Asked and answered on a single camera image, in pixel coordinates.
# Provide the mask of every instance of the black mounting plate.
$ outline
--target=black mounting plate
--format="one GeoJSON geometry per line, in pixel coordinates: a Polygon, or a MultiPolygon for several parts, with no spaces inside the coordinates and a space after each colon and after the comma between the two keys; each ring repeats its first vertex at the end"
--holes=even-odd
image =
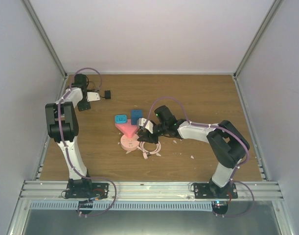
{"type": "Polygon", "coordinates": [[[228,192],[231,194],[232,199],[238,198],[235,184],[227,187],[227,189],[224,190],[218,197],[215,197],[210,191],[208,183],[193,183],[192,186],[195,199],[229,199],[230,197],[228,192]]]}
{"type": "Polygon", "coordinates": [[[99,196],[99,199],[103,199],[108,197],[108,189],[108,183],[92,183],[91,190],[86,188],[80,188],[79,190],[66,190],[65,198],[93,198],[97,197],[98,194],[101,195],[103,193],[99,196]]]}

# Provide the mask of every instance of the white cable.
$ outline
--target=white cable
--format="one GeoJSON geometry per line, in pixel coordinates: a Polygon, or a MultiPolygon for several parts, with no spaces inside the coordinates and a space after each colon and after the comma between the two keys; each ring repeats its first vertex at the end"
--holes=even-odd
{"type": "Polygon", "coordinates": [[[140,151],[143,152],[143,157],[144,157],[144,159],[148,159],[148,156],[149,156],[149,155],[157,154],[157,153],[159,153],[160,150],[161,150],[161,143],[160,143],[160,142],[158,142],[158,143],[156,144],[156,149],[155,149],[154,151],[148,151],[148,150],[146,150],[146,149],[144,148],[144,144],[145,144],[145,142],[140,142],[140,143],[139,143],[139,146],[138,146],[138,149],[139,149],[140,151]]]}

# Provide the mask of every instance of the pink object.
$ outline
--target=pink object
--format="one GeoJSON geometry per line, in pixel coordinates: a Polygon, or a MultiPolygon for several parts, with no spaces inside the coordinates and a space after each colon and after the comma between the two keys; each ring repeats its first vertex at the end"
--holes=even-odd
{"type": "Polygon", "coordinates": [[[134,135],[132,138],[128,138],[126,135],[123,135],[121,137],[121,147],[124,150],[134,151],[138,148],[138,146],[139,146],[138,135],[134,135]]]}
{"type": "Polygon", "coordinates": [[[138,126],[132,125],[130,119],[128,119],[127,123],[124,124],[115,123],[115,127],[129,139],[133,138],[136,131],[138,131],[138,126]]]}

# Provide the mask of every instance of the brown table surface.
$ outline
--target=brown table surface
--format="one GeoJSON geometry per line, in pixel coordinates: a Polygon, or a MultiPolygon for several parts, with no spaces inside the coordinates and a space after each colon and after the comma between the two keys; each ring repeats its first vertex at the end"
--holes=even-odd
{"type": "MultiPolygon", "coordinates": [[[[88,77],[96,85],[99,84],[97,75],[88,77]]],[[[261,181],[253,144],[231,76],[105,75],[100,92],[102,96],[104,90],[111,90],[111,99],[91,102],[92,109],[87,111],[78,112],[76,108],[80,128],[78,145],[91,176],[123,181],[208,181],[218,161],[207,143],[179,139],[174,143],[174,139],[160,137],[161,156],[150,156],[147,160],[141,151],[126,154],[118,144],[122,134],[115,127],[115,115],[126,114],[130,118],[132,109],[141,109],[146,118],[157,98],[172,96],[184,105],[192,121],[231,121],[251,145],[250,160],[237,171],[234,178],[261,181]]],[[[177,119],[184,118],[175,101],[161,100],[155,108],[161,105],[166,105],[177,119]]],[[[154,113],[150,119],[158,122],[154,113]]],[[[145,147],[153,150],[156,146],[145,144],[145,147]]],[[[68,168],[63,154],[51,140],[41,180],[67,179],[68,168]]]]}

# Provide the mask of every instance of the ventilation grille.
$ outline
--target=ventilation grille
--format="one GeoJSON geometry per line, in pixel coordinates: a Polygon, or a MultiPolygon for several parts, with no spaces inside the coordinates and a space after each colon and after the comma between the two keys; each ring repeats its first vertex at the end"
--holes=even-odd
{"type": "MultiPolygon", "coordinates": [[[[104,210],[110,205],[108,201],[94,202],[92,209],[104,210]]],[[[76,210],[78,201],[32,201],[33,210],[76,210]]],[[[115,211],[212,211],[211,202],[116,202],[111,210],[115,211]]]]}

